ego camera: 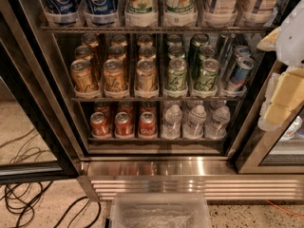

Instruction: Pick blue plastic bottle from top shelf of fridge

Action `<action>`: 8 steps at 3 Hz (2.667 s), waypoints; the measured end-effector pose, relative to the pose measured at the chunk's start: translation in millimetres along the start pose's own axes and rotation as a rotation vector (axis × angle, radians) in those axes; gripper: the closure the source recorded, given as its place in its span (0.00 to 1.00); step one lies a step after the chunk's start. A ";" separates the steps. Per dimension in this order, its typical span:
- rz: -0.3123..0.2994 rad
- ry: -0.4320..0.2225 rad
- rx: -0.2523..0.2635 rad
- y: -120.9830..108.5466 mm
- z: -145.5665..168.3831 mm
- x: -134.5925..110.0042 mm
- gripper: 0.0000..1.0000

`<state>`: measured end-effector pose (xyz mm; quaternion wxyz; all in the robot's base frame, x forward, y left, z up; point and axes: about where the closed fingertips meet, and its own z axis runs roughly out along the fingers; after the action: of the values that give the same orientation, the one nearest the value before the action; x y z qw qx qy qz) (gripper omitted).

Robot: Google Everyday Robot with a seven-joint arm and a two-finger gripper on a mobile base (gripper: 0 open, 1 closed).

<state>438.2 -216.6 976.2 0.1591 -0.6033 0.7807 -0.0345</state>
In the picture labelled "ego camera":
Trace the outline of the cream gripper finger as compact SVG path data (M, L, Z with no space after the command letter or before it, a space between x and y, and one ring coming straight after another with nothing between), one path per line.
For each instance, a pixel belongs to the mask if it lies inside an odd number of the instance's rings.
M268 35L262 38L256 45L256 47L263 51L276 51L277 50L277 38L281 31L281 27L275 28Z
M302 66L289 66L281 74L273 73L266 87L258 127L264 131L278 129L303 101L304 68Z

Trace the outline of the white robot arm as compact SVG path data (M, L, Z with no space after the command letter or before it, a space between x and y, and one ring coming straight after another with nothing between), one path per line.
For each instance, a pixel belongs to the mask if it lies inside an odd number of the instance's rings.
M304 101L304 0L257 44L257 48L274 51L277 60L287 66L283 73L272 74L259 113L258 127L274 131Z

